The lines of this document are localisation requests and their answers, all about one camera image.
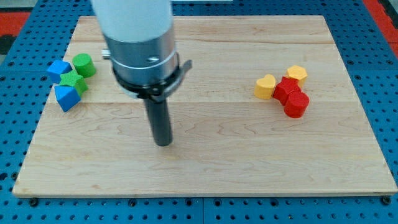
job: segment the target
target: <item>wooden table surface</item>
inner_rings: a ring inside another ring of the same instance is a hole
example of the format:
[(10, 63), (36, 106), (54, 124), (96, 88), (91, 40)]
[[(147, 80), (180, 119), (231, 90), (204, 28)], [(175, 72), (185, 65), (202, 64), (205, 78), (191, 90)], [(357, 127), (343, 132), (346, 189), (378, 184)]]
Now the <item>wooden table surface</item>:
[[(154, 144), (141, 100), (118, 89), (95, 17), (65, 55), (98, 72), (63, 113), (51, 92), (14, 187), (18, 197), (302, 197), (389, 195), (397, 186), (322, 16), (176, 17), (192, 59), (169, 98), (174, 142)], [(301, 65), (311, 102), (292, 119), (254, 97), (267, 73)]]

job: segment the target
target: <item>blue cube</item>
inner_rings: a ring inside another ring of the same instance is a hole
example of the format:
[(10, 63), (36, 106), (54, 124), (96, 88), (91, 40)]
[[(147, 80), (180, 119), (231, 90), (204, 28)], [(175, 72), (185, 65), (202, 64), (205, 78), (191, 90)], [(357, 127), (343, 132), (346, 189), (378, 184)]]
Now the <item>blue cube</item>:
[(61, 81), (61, 74), (68, 73), (72, 71), (72, 67), (69, 62), (64, 62), (62, 60), (55, 60), (47, 69), (47, 73), (51, 78), (51, 81), (59, 84)]
[(55, 86), (55, 97), (61, 106), (63, 112), (67, 112), (80, 101), (80, 96), (75, 87)]

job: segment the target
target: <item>toy block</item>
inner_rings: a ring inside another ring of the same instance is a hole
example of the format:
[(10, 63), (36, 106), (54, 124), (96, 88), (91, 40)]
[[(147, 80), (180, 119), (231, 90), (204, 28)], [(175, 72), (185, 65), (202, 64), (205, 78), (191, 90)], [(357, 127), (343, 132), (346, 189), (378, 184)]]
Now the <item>toy block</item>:
[(80, 96), (74, 87), (55, 86), (55, 97), (63, 112), (67, 112), (80, 101)]
[(305, 68), (300, 67), (298, 65), (293, 65), (290, 68), (287, 69), (286, 71), (286, 77), (287, 78), (293, 78), (298, 80), (298, 87), (303, 88), (304, 83), (307, 79), (307, 71)]
[(291, 93), (284, 106), (285, 114), (291, 118), (301, 118), (310, 104), (310, 98), (303, 92)]
[(74, 56), (72, 63), (77, 73), (84, 78), (91, 77), (96, 73), (93, 61), (88, 54), (78, 54)]
[(61, 81), (61, 74), (72, 71), (72, 67), (68, 62), (62, 60), (55, 60), (47, 69), (47, 73), (53, 83), (59, 84)]
[(282, 77), (282, 81), (276, 85), (274, 95), (272, 97), (279, 100), (282, 105), (285, 105), (289, 94), (295, 91), (301, 91), (297, 82), (298, 80), (296, 79)]
[(81, 75), (77, 74), (76, 70), (72, 70), (66, 74), (62, 74), (60, 85), (75, 87), (80, 97), (84, 91), (88, 90), (85, 79)]
[(275, 77), (271, 74), (267, 74), (264, 78), (260, 78), (256, 81), (256, 86), (254, 87), (254, 96), (260, 99), (271, 99), (272, 94), (274, 94), (276, 86)]

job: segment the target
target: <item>red object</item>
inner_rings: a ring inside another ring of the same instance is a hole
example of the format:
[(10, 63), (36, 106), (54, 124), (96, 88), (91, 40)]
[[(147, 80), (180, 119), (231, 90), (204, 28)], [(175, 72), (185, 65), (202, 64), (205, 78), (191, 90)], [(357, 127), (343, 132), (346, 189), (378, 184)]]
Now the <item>red object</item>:
[(285, 105), (289, 94), (295, 91), (301, 91), (297, 82), (298, 80), (296, 79), (282, 77), (282, 81), (276, 85), (274, 95), (272, 97), (279, 100), (282, 105)]
[(363, 0), (374, 21), (390, 44), (392, 51), (398, 57), (398, 30), (392, 24), (391, 18), (385, 13), (384, 7), (377, 0)]
[(285, 114), (291, 118), (301, 118), (309, 104), (310, 98), (305, 93), (295, 91), (289, 95), (286, 101)]
[(0, 12), (0, 36), (18, 36), (30, 12)]

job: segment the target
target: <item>blue pegboard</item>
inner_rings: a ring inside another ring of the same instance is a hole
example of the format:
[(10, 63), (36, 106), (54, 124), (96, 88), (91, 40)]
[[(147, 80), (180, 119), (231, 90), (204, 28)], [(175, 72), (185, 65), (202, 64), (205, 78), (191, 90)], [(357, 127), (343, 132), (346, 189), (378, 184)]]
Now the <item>blue pegboard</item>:
[[(398, 61), (360, 0), (235, 0), (174, 4), (174, 14), (323, 15), (386, 161), (398, 180)], [(50, 92), (46, 69), (62, 59), (88, 0), (39, 0), (0, 66), (0, 223), (397, 223), (398, 197), (15, 198), (19, 171)]]

